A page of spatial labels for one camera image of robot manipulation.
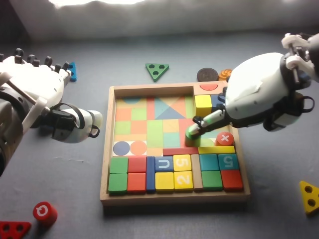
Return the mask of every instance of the yellow triangle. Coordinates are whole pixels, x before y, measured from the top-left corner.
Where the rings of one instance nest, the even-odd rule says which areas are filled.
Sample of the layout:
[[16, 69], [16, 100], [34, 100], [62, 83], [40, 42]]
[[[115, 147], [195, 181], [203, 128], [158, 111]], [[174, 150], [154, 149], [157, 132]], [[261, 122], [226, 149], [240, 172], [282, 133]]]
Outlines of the yellow triangle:
[[319, 209], [319, 188], [305, 181], [300, 182], [300, 190], [303, 196], [305, 213], [312, 214]]
[[171, 106], [172, 104], [174, 104], [180, 97], [160, 97], [160, 99], [165, 102], [168, 106]]

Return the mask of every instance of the wooden frame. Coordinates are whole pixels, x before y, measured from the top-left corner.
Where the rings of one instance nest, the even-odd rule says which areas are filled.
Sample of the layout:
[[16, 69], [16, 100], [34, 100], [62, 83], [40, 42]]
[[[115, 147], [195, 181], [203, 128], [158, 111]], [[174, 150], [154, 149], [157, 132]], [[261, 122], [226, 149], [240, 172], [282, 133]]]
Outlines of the wooden frame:
[[230, 131], [234, 136], [236, 153], [238, 157], [239, 167], [242, 175], [244, 191], [227, 193], [221, 192], [187, 192], [187, 193], [172, 193], [172, 194], [143, 194], [143, 195], [123, 195], [110, 196], [107, 193], [108, 175], [109, 175], [109, 160], [112, 157], [113, 136], [114, 136], [114, 121], [115, 121], [115, 104], [116, 98], [132, 97], [132, 96], [179, 96], [179, 95], [194, 95], [194, 90], [199, 88], [200, 84], [207, 83], [178, 83], [178, 84], [153, 84], [153, 85], [138, 85], [138, 86], [115, 86], [110, 87], [108, 114], [106, 122], [105, 145], [103, 154], [102, 177], [100, 200], [104, 206], [111, 205], [138, 205], [138, 204], [171, 204], [171, 203], [201, 203], [201, 202], [244, 202], [250, 197], [250, 188], [243, 159], [242, 146], [240, 143], [238, 130], [230, 127]]

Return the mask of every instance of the table surface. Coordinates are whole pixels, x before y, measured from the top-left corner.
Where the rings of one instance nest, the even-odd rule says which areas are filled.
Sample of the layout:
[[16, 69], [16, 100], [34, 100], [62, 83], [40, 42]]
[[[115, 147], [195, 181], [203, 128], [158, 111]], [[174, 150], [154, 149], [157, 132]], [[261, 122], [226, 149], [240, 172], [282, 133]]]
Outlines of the table surface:
[[[318, 238], [319, 216], [305, 216], [299, 182], [319, 186], [319, 108], [279, 132], [261, 125], [239, 129], [252, 198], [240, 205], [175, 205], [105, 208], [99, 200], [105, 123], [110, 86], [154, 84], [145, 63], [168, 63], [156, 84], [194, 82], [204, 67], [218, 72], [250, 57], [285, 53], [282, 34], [187, 35], [104, 42], [35, 44], [24, 48], [43, 63], [75, 61], [78, 81], [63, 101], [104, 116], [100, 136], [64, 144], [30, 130], [0, 178], [0, 220], [28, 221], [27, 239], [300, 239]], [[19, 46], [0, 46], [12, 53]], [[319, 84], [301, 91], [319, 101]], [[44, 231], [33, 207], [49, 201], [58, 220]]]

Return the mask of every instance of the teal square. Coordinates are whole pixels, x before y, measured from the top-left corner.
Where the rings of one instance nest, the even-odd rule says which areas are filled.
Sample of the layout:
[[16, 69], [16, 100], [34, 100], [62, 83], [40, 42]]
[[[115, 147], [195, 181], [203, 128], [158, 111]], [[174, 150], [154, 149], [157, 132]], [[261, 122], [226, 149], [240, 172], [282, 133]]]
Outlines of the teal square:
[[147, 120], [146, 108], [132, 108], [131, 120]]
[[164, 133], [164, 148], [179, 148], [179, 133]]
[[218, 155], [220, 170], [238, 170], [237, 154], [220, 154]]
[[219, 170], [217, 154], [200, 154], [199, 161], [201, 171]]
[[109, 194], [124, 194], [128, 187], [127, 173], [111, 173], [109, 176]]
[[112, 157], [110, 163], [110, 173], [127, 173], [128, 157]]
[[223, 190], [223, 182], [220, 171], [204, 171], [201, 173], [203, 180], [203, 188], [205, 191], [221, 191]]

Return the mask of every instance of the blue triangle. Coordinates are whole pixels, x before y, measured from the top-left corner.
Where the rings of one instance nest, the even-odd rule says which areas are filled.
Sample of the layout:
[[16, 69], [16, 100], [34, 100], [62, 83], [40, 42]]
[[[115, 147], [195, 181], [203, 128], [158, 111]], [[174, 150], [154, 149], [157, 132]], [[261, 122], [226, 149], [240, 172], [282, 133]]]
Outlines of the blue triangle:
[[163, 102], [160, 98], [155, 98], [155, 118], [159, 117], [164, 111], [166, 111], [169, 107], [165, 102]]
[[156, 120], [170, 120], [170, 119], [184, 119], [180, 113], [175, 111], [172, 107], [169, 107], [166, 111], [164, 111], [160, 116], [155, 118]]

